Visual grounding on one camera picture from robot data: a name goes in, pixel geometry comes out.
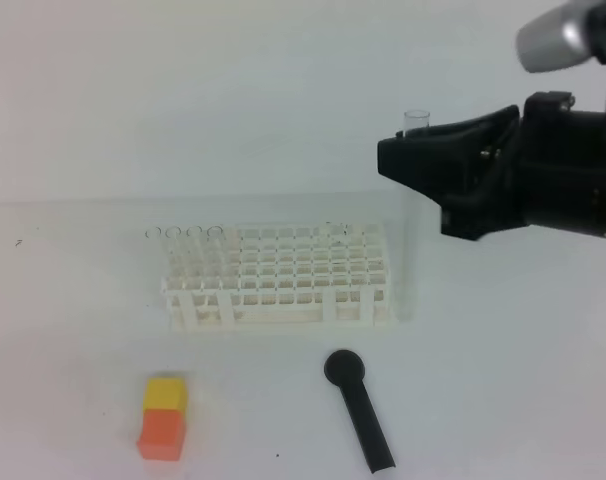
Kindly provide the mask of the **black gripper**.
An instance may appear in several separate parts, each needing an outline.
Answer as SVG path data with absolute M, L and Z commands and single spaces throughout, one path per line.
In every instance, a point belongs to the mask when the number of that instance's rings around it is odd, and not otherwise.
M 588 16 L 606 65 L 606 1 Z M 458 123 L 377 145 L 378 173 L 441 206 L 443 234 L 466 240 L 536 225 L 606 238 L 606 110 L 575 112 L 569 92 L 539 92 Z

